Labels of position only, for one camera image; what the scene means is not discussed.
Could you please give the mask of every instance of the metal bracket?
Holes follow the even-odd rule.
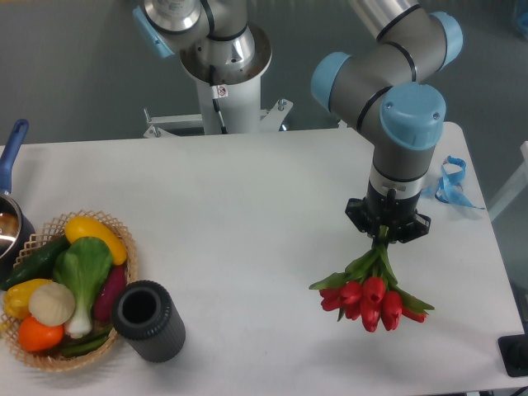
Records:
[[[339,120],[339,122],[337,123],[337,128],[338,128],[339,130],[345,130],[345,129],[347,129],[347,128],[351,128],[351,127],[348,126],[348,124],[347,124],[345,121],[343,121],[343,120]]]
[[[285,125],[285,118],[293,108],[293,102],[286,99],[280,99],[271,108],[271,110],[261,110],[261,132],[272,132],[279,130],[287,130]],[[172,131],[183,131],[203,128],[203,120],[201,114],[191,115],[170,115],[166,117],[152,117],[150,118],[147,109],[144,109],[145,121],[148,129],[143,136],[145,138],[168,138],[177,137],[178,134],[171,133]]]
[[[514,171],[504,186],[489,201],[489,218],[494,221],[503,210],[528,186],[528,142],[521,146],[524,162]]]

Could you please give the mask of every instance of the green tulip leaf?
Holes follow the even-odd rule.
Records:
[[[378,262],[380,262],[380,260],[376,260],[376,263],[372,266],[371,276],[373,276],[374,278],[377,278],[378,276],[380,276],[380,273],[382,273],[380,271],[380,264],[378,264]]]
[[[372,248],[363,256],[357,258],[348,266],[346,266],[345,272],[349,274],[350,279],[357,281],[369,272],[370,268],[372,267],[372,264],[374,264],[378,256],[379,254],[376,249]]]
[[[403,306],[415,314],[427,314],[426,309],[431,311],[435,308],[432,305],[417,299],[415,296],[410,295],[408,292],[399,289],[398,287],[395,289],[402,297]]]
[[[387,276],[383,272],[381,272],[379,277],[381,278],[381,280],[383,281],[383,283],[385,285],[385,290],[389,291],[390,290],[390,284],[389,284],[389,280],[387,279]]]
[[[344,286],[350,277],[345,272],[334,272],[330,276],[327,276],[319,282],[315,282],[309,287],[310,290],[321,290],[321,289],[337,289],[341,286]]]
[[[343,316],[345,315],[345,309],[341,307],[339,309],[339,315],[337,316],[337,321],[339,322],[341,319],[343,319]]]
[[[382,272],[387,276],[387,280],[389,283],[395,287],[398,284],[398,280],[396,279],[396,275],[394,274],[394,271],[389,263],[389,255],[387,254],[387,248],[383,243],[377,243],[376,244],[376,250],[379,254],[379,260],[381,262],[382,266]]]

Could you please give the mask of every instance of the saucepan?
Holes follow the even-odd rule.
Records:
[[[15,123],[0,157],[0,282],[7,278],[24,243],[35,232],[20,206],[11,198],[13,164],[28,128],[27,120]]]

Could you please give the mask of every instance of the blue pan handle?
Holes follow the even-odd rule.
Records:
[[[27,120],[18,120],[13,126],[13,131],[9,135],[6,147],[0,157],[0,192],[11,194],[11,174],[13,164],[18,155],[18,150],[26,137],[26,132],[30,127]]]

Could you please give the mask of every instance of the tulip bouquet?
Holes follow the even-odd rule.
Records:
[[[375,332],[381,319],[387,331],[395,330],[401,316],[423,323],[432,305],[417,299],[398,287],[389,263],[385,239],[389,229],[382,226],[373,247],[351,262],[344,272],[334,272],[309,288],[319,290],[325,311],[339,309],[343,316],[361,317],[367,332]]]

